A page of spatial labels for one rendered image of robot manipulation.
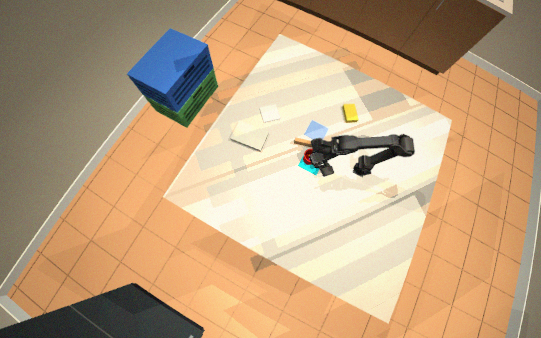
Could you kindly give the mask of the orange flat bar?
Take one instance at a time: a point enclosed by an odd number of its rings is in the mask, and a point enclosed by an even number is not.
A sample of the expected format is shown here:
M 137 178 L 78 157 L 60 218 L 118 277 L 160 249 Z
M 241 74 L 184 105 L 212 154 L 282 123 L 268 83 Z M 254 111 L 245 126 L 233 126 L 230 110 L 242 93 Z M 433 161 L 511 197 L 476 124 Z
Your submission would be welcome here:
M 311 141 L 295 137 L 294 144 L 299 144 L 307 147 L 312 147 Z

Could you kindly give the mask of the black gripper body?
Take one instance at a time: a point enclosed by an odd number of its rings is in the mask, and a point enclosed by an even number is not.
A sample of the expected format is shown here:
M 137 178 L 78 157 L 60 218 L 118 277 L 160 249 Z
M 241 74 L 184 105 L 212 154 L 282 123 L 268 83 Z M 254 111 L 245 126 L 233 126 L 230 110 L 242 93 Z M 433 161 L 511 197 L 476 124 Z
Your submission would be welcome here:
M 312 139 L 311 140 L 311 144 L 312 144 L 312 147 L 313 147 L 313 144 L 314 144 L 314 141 L 316 140 L 317 138 L 315 139 Z M 324 154 L 324 153 L 323 153 Z M 321 172 L 322 172 L 322 175 L 324 177 L 326 176 L 329 176 L 331 174 L 334 174 L 334 170 L 332 168 L 332 166 L 330 166 L 329 164 L 329 160 L 332 159 L 331 157 L 328 156 L 328 154 L 324 154 L 324 156 L 327 158 L 326 162 L 324 162 L 324 165 L 322 166 L 322 169 L 321 169 Z

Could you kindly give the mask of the yellow rectangular block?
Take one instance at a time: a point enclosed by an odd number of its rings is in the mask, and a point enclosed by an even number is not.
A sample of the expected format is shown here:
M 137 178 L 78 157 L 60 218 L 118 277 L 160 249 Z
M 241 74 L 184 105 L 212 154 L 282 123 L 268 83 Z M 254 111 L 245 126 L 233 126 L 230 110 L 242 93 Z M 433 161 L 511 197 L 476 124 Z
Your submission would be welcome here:
M 353 123 L 359 120 L 355 104 L 342 105 L 342 111 L 346 123 Z

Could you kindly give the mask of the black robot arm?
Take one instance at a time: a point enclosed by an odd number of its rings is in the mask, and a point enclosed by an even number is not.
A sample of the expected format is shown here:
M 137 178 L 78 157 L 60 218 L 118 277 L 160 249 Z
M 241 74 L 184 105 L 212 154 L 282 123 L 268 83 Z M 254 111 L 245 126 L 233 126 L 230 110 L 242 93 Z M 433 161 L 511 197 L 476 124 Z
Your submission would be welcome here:
M 339 139 L 339 143 L 337 142 Z M 334 158 L 338 155 L 348 155 L 359 149 L 383 149 L 382 152 L 377 152 L 373 155 L 361 155 L 358 157 L 358 162 L 355 163 L 354 172 L 356 175 L 363 177 L 371 174 L 373 167 L 391 159 L 395 156 L 408 158 L 415 154 L 413 138 L 405 134 L 390 134 L 389 136 L 357 138 L 349 135 L 332 136 L 330 141 L 317 138 L 313 144 L 315 153 L 309 156 L 311 164 L 318 168 L 321 167 L 327 158 L 324 154 Z M 323 154 L 324 153 L 324 154 Z

